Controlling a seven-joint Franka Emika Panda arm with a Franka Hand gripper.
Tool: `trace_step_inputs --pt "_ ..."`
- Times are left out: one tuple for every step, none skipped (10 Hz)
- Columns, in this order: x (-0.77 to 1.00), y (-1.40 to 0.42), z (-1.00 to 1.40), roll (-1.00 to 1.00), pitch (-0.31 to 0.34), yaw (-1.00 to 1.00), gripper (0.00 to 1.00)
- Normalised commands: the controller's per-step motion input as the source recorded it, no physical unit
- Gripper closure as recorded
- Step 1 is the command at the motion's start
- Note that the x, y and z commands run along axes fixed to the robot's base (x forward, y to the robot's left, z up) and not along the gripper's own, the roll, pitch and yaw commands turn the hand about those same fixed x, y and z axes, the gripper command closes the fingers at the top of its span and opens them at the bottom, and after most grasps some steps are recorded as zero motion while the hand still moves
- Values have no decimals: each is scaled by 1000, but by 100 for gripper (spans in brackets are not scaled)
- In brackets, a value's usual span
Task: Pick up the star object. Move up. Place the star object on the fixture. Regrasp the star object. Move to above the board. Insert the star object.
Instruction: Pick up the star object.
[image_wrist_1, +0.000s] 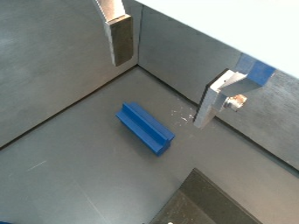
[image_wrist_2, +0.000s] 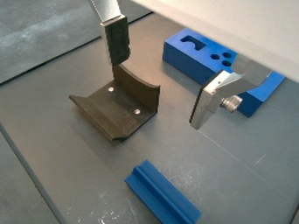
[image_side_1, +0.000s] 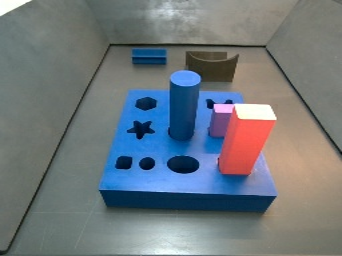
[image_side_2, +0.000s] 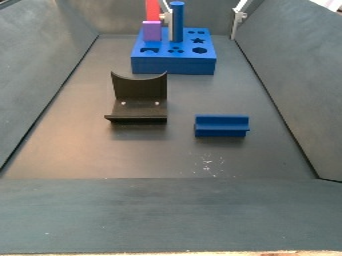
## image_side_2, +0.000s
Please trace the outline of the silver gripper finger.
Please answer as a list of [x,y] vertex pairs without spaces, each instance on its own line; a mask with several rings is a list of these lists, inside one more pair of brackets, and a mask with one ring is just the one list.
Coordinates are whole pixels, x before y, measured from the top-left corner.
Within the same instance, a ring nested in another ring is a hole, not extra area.
[[162,13],[159,15],[161,19],[165,21],[165,23],[169,26],[169,40],[174,39],[174,33],[173,33],[173,9],[169,6],[169,3],[166,0],[158,0],[159,6],[162,9]]
[[248,18],[246,10],[252,2],[253,0],[240,0],[238,5],[233,8],[234,19],[233,19],[233,27],[231,27],[231,35],[230,35],[231,40],[235,39],[240,24]]

